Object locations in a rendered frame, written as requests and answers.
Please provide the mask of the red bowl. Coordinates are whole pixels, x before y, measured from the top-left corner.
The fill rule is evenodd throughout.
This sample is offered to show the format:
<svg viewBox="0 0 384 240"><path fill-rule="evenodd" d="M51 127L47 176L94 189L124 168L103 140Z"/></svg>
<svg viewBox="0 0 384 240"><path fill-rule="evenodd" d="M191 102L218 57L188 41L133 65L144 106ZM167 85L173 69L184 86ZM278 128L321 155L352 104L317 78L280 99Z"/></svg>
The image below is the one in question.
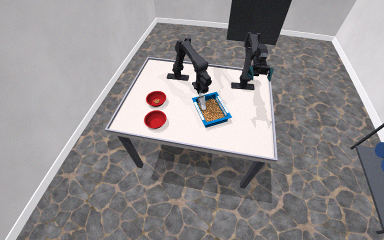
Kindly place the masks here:
<svg viewBox="0 0 384 240"><path fill-rule="evenodd" d="M159 107L166 101L166 98L167 97L166 97L166 94L164 92L153 91L146 96L146 102L153 107ZM159 103L153 102L156 99L160 100Z"/></svg>
<svg viewBox="0 0 384 240"><path fill-rule="evenodd" d="M153 129L162 127L166 120L166 114L160 110L153 110L144 117L145 125Z"/></svg>

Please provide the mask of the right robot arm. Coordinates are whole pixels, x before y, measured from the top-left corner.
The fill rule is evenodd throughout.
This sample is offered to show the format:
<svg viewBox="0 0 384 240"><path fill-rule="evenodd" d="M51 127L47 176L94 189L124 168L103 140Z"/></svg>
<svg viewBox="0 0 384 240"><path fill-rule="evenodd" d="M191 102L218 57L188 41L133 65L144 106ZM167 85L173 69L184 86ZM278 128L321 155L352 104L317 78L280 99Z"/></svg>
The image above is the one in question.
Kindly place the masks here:
<svg viewBox="0 0 384 240"><path fill-rule="evenodd" d="M187 54L192 62L194 71L196 72L197 80L195 82L195 85L197 88L201 89L202 94L205 94L209 91L209 86L212 83L211 77L208 75L208 72L207 72L209 64L207 61L205 61L203 57L201 57L194 50L194 48L191 45L190 37L185 38L184 41L178 40L175 45L176 60L172 68L172 71L174 73L168 73L166 78L171 80L181 80L181 81L189 80L189 75L181 74L181 71L184 69L184 66L183 66L184 57Z"/></svg>

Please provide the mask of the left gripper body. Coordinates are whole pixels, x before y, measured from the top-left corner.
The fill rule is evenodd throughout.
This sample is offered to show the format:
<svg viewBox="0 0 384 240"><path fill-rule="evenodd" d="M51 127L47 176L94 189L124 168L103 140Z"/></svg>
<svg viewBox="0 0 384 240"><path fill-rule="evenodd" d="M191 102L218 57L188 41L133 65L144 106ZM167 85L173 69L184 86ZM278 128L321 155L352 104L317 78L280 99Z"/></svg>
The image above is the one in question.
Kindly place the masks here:
<svg viewBox="0 0 384 240"><path fill-rule="evenodd" d="M259 65L259 64L253 64L253 76L258 77L259 75L266 75L268 74L268 71L273 67L270 67L269 65Z"/></svg>

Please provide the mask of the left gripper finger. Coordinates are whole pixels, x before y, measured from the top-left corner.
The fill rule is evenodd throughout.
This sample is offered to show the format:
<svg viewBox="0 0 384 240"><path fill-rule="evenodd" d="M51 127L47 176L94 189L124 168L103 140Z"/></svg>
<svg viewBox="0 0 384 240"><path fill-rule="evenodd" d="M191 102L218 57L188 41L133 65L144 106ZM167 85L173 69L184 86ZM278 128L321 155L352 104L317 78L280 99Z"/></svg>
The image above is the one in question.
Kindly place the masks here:
<svg viewBox="0 0 384 240"><path fill-rule="evenodd" d="M273 69L273 68L270 68L269 73L268 73L268 76L267 76L267 79L268 79L269 82L271 81L273 71L274 71L274 69Z"/></svg>
<svg viewBox="0 0 384 240"><path fill-rule="evenodd" d="M252 75L252 76L251 76L251 75ZM252 67L252 66L249 67L247 76L248 76L250 79L254 80L254 70L253 70L253 67Z"/></svg>

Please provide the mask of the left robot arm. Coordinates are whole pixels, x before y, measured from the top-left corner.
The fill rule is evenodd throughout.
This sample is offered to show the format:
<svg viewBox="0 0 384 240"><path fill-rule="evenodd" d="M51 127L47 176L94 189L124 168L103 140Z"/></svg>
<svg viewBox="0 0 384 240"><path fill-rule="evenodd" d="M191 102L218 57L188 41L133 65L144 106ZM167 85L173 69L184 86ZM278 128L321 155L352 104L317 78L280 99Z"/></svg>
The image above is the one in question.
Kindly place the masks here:
<svg viewBox="0 0 384 240"><path fill-rule="evenodd" d="M255 90L254 84L248 83L252 79L247 76L249 67L251 67L252 60L254 65L267 66L266 58L268 57L268 47L265 44L259 43L261 33L256 34L248 32L246 35L244 41L246 59L244 61L242 73L239 77L240 83L231 82L232 89Z"/></svg>

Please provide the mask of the grey table edge rim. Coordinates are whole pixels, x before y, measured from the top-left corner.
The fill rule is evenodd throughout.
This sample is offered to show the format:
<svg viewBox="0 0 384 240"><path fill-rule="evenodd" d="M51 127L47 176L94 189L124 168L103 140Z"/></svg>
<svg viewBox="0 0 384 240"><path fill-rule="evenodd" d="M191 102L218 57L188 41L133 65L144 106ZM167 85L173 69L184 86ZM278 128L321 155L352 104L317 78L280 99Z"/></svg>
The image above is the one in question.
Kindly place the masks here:
<svg viewBox="0 0 384 240"><path fill-rule="evenodd" d="M225 149L219 149L219 148L214 148L214 147L208 147L208 146L202 146L202 145L196 145L196 144L191 144L191 143L185 143L185 142L180 142L180 141L174 141L174 140L168 140L168 139L163 139L163 138L157 138L157 137L152 137L152 136L146 136L146 135L141 135L141 134L135 134L135 133L130 133L130 132L124 132L124 131L119 131L119 130L113 130L109 129L112 122L114 121L116 115L118 114L120 108L122 107L124 101L126 100L128 94L130 93L131 89L133 88L135 82L137 81L138 77L140 76L142 70L144 69L145 65L147 64L148 60L156 60L156 61L165 61L165 62L175 62L176 60L172 59L163 59L163 58L154 58L154 57L147 57L146 61L144 62L143 66L141 67L140 71L138 72L137 76L133 80L131 86L129 87L128 91L126 92L125 96L123 97L122 101L120 102L119 106L117 107L115 113L113 114L112 118L110 119L108 125L105 128L105 131L107 132L112 132L112 133L117 133L117 134L123 134L123 135L128 135L128 136L134 136L134 137L139 137L139 138L144 138L144 139L150 139L150 140L155 140L155 141L161 141L161 142L166 142L166 143L172 143L172 144L177 144L177 145L183 145L183 146L188 146L188 147L194 147L194 148L199 148L199 149L205 149L205 150L211 150L211 151L216 151L216 152L222 152L222 153L228 153L228 154L234 154L234 155L239 155L239 156L245 156L245 157L251 157L251 158L257 158L257 159L263 159L263 160L269 160L269 161L274 161L276 162L278 160L277 157L277 143L276 143L276 131L275 131L275 119L274 119L274 107L273 107L273 96L272 96L272 86L271 86L271 81L269 82L269 94L270 94L270 107L271 107L271 120L272 120L272 134L273 134L273 149L274 149L274 158L272 157L266 157L266 156L260 156L260 155L254 155L254 154L248 154L248 153L242 153L242 152L237 152L237 151L231 151L231 150L225 150ZM208 64L209 67L215 67L215 68L223 68L223 69L231 69L231 70L239 70L242 71L243 68L239 67L231 67L231 66L223 66L223 65L215 65L215 64Z"/></svg>

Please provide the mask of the blue dog food box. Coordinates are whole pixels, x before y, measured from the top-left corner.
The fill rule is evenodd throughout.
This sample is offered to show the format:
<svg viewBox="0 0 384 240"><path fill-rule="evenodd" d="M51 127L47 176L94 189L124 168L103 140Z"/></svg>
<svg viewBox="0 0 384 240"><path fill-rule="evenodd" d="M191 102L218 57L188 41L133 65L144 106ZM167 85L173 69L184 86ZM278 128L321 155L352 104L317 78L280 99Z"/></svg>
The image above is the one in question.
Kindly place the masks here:
<svg viewBox="0 0 384 240"><path fill-rule="evenodd" d="M197 96L198 97L198 96ZM199 106L197 103L199 103L198 101L198 98L197 97L193 97L192 100L194 102L194 105L205 125L206 128L208 127L211 127L211 126L214 126L214 125L218 125L218 124L221 124L221 123L224 123L224 122L227 122L228 119L232 118L231 114L229 113L228 109L226 108L225 104L223 103L223 101L221 100L220 96L218 95L217 92L213 92L213 93L209 93L209 94L205 94L205 101L209 101L209 99L215 99L216 102L218 103L221 111L223 112L224 116L223 118L219 118L219 119L216 119L216 120L212 120L212 121L207 121L205 120Z"/></svg>

